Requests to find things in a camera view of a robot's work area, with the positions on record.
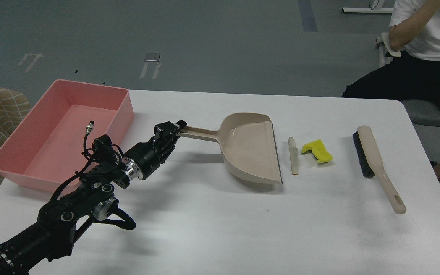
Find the pink plastic bin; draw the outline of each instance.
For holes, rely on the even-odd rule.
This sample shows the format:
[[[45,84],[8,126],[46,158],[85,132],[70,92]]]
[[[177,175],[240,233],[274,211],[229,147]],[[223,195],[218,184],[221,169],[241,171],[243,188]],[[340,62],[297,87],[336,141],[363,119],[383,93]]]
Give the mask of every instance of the pink plastic bin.
[[[53,192],[86,164],[84,133],[107,134],[120,144],[132,120],[127,89],[56,80],[0,148],[0,175],[20,186]],[[77,188],[78,180],[66,188]]]

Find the yellow sponge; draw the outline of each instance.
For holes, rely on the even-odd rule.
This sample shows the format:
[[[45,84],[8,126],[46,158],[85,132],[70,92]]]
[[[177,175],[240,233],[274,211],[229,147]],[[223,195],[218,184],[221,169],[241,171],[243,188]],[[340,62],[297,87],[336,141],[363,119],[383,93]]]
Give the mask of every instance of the yellow sponge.
[[[312,152],[312,154],[317,158],[318,163],[330,162],[333,159],[332,155],[330,155],[330,153],[325,149],[321,139],[307,143],[302,147],[302,154],[308,151]]]

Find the brush bristles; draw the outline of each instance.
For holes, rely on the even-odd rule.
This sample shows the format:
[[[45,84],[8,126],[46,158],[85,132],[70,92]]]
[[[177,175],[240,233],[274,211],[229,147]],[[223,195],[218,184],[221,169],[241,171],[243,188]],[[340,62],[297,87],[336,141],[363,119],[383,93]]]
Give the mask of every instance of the brush bristles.
[[[368,179],[374,177],[374,172],[370,167],[370,164],[368,163],[368,160],[366,159],[366,156],[364,154],[363,146],[361,144],[361,140],[359,139],[359,134],[356,131],[356,133],[353,134],[353,140],[354,145],[356,146],[357,150],[357,156],[359,158],[359,165],[361,165],[361,170],[363,171],[363,176],[367,177]]]

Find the cleaning brush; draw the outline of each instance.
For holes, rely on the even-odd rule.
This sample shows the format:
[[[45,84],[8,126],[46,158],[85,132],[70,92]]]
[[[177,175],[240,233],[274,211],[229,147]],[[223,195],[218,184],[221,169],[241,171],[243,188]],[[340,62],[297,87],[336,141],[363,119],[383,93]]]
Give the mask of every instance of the cleaning brush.
[[[391,207],[396,214],[403,214],[407,211],[407,207],[398,195],[393,183],[386,175],[383,160],[378,150],[372,130],[369,126],[360,126],[357,132],[353,134],[354,145],[356,146],[359,164],[363,171],[363,176],[372,178],[376,176],[383,187]]]

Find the dustpan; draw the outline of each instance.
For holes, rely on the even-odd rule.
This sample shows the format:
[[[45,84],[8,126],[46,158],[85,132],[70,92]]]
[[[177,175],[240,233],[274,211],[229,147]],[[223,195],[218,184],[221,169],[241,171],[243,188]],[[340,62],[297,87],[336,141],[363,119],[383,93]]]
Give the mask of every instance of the dustpan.
[[[178,136],[218,143],[225,166],[240,179],[282,183],[273,123],[267,115],[233,113],[217,131],[187,126]]]

